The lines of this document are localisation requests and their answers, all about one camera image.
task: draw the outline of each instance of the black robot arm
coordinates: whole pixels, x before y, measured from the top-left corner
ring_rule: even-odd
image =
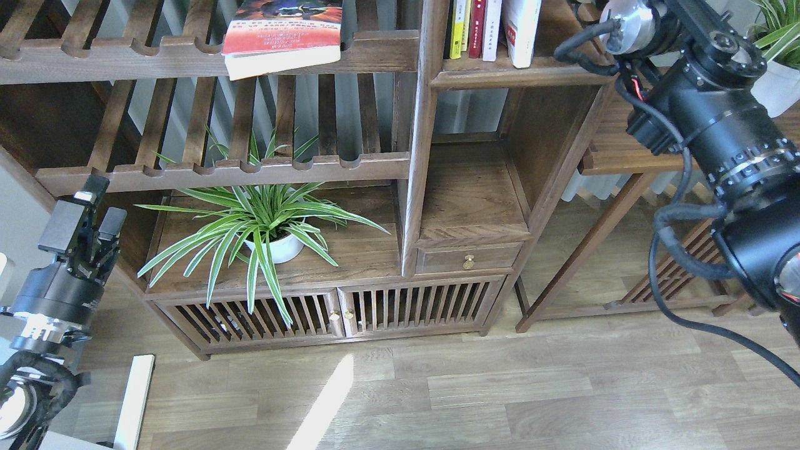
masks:
[[[750,93],[766,70],[760,50],[703,0],[610,0],[600,26],[610,28],[601,39],[614,56],[618,90],[634,104],[627,133],[654,155],[688,150],[716,198],[705,210],[662,211],[657,233],[686,261],[669,221],[715,218],[726,267],[688,260],[686,268],[735,276],[755,301],[780,312],[800,344],[800,152]],[[582,42],[565,42],[556,58]],[[665,74],[654,70],[650,56],[678,49]]]

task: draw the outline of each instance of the wooden floor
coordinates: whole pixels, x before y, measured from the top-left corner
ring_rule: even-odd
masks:
[[[524,272],[529,295],[541,291],[606,204],[559,205]],[[619,299],[638,281],[651,212],[642,201],[623,220],[559,307]],[[773,314],[682,314],[752,336],[800,367],[800,350]],[[141,449],[800,448],[800,390],[736,344],[657,312],[548,320],[521,335],[514,332],[519,318],[514,299],[505,299],[487,337],[200,362],[112,283],[82,361],[93,384],[53,430],[112,440],[130,359],[152,352]]]

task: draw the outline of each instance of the spider plant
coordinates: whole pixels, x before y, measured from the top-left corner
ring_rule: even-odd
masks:
[[[210,134],[210,137],[213,141],[213,145],[210,147],[217,148],[222,156],[227,158],[230,154],[230,149],[217,141],[213,135]],[[308,150],[316,142],[317,138],[315,136],[302,144],[295,152],[295,158]],[[275,146],[275,135],[273,134],[267,144],[265,158],[274,157],[275,151],[279,148]],[[163,155],[159,156],[168,163],[173,162]],[[248,163],[261,164],[253,134],[250,135]],[[144,275],[161,263],[161,267],[150,279],[150,286],[153,286],[180,259],[195,252],[183,272],[183,276],[189,276],[200,261],[210,255],[211,268],[206,291],[206,306],[209,307],[211,296],[214,294],[214,285],[222,265],[225,264],[229,267],[236,259],[240,259],[247,263],[246,298],[248,312],[250,314],[253,313],[255,290],[258,282],[258,272],[260,271],[275,299],[283,321],[287,326],[290,326],[292,319],[283,302],[278,273],[275,270],[269,242],[284,235],[293,235],[325,261],[333,266],[338,266],[336,261],[328,255],[328,245],[322,236],[322,231],[306,223],[306,218],[319,217],[337,226],[346,226],[347,221],[364,223],[388,233],[386,229],[375,222],[345,211],[330,200],[313,197],[311,193],[321,185],[322,183],[307,183],[300,187],[291,187],[288,184],[269,184],[179,189],[185,195],[212,205],[208,209],[166,205],[136,205],[156,211],[194,214],[195,219],[216,218],[213,222],[200,227],[195,233],[180,239],[157,254],[139,270],[138,276]],[[246,240],[254,243],[250,255],[243,253],[242,245]]]
[[[767,61],[800,69],[800,0],[753,0],[764,14],[764,23],[750,34]]]

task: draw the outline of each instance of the wooden shelf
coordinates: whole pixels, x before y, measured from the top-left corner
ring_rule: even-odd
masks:
[[[297,258],[278,265],[278,278],[283,288],[302,284],[313,290],[324,287],[337,287],[344,284],[357,285],[369,283],[371,279],[399,276],[398,217],[396,198],[391,187],[363,187],[332,189],[318,192],[319,197],[330,199],[339,206],[368,219],[387,229],[387,235],[372,227],[353,223],[349,227],[335,229],[334,225],[321,220],[310,223],[322,229],[330,248],[330,256],[339,267],[330,266],[324,259],[309,248],[303,248]],[[192,207],[206,203],[190,197],[173,197],[173,206]],[[191,215],[168,213],[163,216],[163,227],[157,231],[154,247],[162,251],[172,243],[195,232],[211,219],[192,220]],[[148,290],[150,298],[190,298],[205,299],[210,258],[200,263],[192,276],[182,276],[183,268],[191,255],[178,261],[155,286]],[[247,266],[236,261],[220,271],[215,295],[240,295],[246,288]],[[259,276],[256,296],[269,296],[269,288]]]
[[[431,147],[420,247],[519,242],[528,236],[499,142]]]
[[[463,53],[459,59],[446,59],[442,71],[430,85],[440,90],[490,89],[520,86],[563,86],[605,84],[612,80],[566,65],[553,58],[555,48],[581,30],[572,10],[563,0],[544,0],[534,47],[534,62],[527,69],[511,65],[505,46],[498,48],[498,59],[485,62]],[[608,64],[591,43],[580,51],[599,64]]]
[[[36,179],[53,195],[68,195],[83,186],[91,173],[110,180],[109,192],[152,191],[186,187],[233,186],[265,183],[310,183],[317,181],[356,181],[407,179],[410,153],[381,153],[378,136],[378,109],[372,74],[358,76],[358,102],[361,110],[362,152],[339,148],[336,139],[335,81],[332,74],[319,75],[319,155],[295,155],[293,75],[278,76],[278,101],[275,118],[275,143],[280,147],[275,158],[249,164],[250,130],[253,126],[256,78],[236,82],[233,134],[228,159],[204,167],[209,122],[216,78],[198,78],[194,105],[180,163],[159,168],[162,145],[176,84],[176,78],[156,82],[142,141],[134,160],[114,154],[120,122],[130,101],[134,83],[115,83],[85,166],[46,167],[35,171]]]
[[[24,39],[46,10],[39,0],[19,2],[0,32],[0,84],[227,76],[222,46],[207,44],[214,2],[193,2],[183,35],[165,36],[156,46],[150,41],[161,13],[157,2],[137,3],[121,38],[94,38],[103,3],[81,2],[61,38]],[[342,44],[341,60],[281,74],[415,71],[418,46],[417,30],[359,31]]]

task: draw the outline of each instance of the slatted cabinet door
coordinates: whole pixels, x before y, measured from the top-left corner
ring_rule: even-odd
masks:
[[[340,288],[346,334],[389,337],[476,331],[483,326],[503,278]]]
[[[201,352],[231,348],[285,347],[291,343],[322,344],[344,337],[338,297],[332,291],[287,295],[284,302],[292,317],[286,326],[272,298],[255,300],[252,314],[243,298],[205,302],[160,300],[156,304]]]

